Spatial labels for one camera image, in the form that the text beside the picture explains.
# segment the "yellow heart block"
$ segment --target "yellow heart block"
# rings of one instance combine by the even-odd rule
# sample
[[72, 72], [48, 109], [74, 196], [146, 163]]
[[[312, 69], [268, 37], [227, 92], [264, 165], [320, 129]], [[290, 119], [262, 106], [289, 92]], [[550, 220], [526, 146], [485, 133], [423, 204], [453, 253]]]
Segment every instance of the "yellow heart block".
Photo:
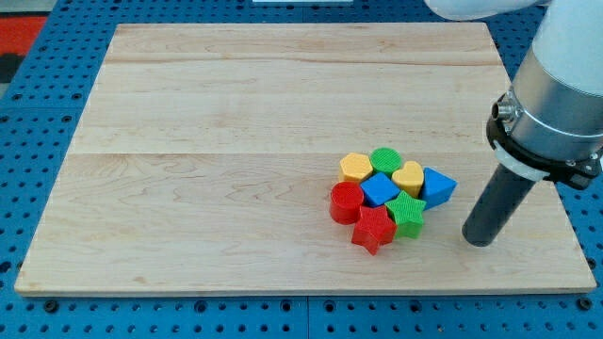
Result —
[[405, 162], [401, 169], [392, 174], [394, 184], [415, 199], [423, 187], [424, 179], [423, 168], [416, 161]]
[[373, 172], [366, 154], [349, 153], [339, 161], [339, 182], [362, 183]]

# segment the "blue cube block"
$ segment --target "blue cube block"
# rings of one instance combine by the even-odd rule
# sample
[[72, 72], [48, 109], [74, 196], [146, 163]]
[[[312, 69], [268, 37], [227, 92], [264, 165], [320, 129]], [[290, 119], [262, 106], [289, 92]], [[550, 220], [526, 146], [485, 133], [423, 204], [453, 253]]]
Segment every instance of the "blue cube block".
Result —
[[425, 210], [447, 202], [456, 187], [456, 181], [435, 169], [425, 168], [423, 170], [425, 181], [419, 194], [419, 199], [425, 201]]
[[379, 207], [399, 195], [399, 188], [387, 175], [377, 173], [360, 184], [365, 191], [365, 205]]

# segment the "black cylinder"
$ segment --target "black cylinder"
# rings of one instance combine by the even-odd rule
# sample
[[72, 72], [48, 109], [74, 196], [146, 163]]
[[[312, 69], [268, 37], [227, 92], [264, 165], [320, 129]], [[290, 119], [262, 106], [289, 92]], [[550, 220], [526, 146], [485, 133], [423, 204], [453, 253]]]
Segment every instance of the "black cylinder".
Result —
[[463, 225], [463, 236], [473, 246], [488, 246], [497, 237], [535, 182], [498, 165]]

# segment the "red surface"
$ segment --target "red surface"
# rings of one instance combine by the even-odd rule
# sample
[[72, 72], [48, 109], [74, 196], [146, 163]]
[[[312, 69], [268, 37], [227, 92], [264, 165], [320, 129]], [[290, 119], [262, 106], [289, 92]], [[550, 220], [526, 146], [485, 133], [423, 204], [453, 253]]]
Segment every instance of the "red surface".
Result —
[[351, 243], [364, 246], [372, 255], [377, 254], [381, 245], [394, 241], [398, 226], [387, 215], [387, 208], [360, 207], [360, 219], [354, 227]]
[[46, 17], [0, 18], [0, 55], [27, 55], [46, 23]]
[[331, 191], [331, 218], [343, 225], [350, 225], [360, 217], [360, 206], [365, 200], [365, 193], [357, 183], [342, 182]]

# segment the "silver cylinder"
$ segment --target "silver cylinder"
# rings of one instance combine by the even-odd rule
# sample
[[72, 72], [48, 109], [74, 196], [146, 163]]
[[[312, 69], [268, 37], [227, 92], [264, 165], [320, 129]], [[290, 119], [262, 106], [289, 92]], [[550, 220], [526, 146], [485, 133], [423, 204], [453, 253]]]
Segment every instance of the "silver cylinder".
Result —
[[531, 49], [512, 91], [519, 109], [510, 137], [525, 149], [552, 160], [577, 161], [603, 146], [603, 96], [555, 79]]

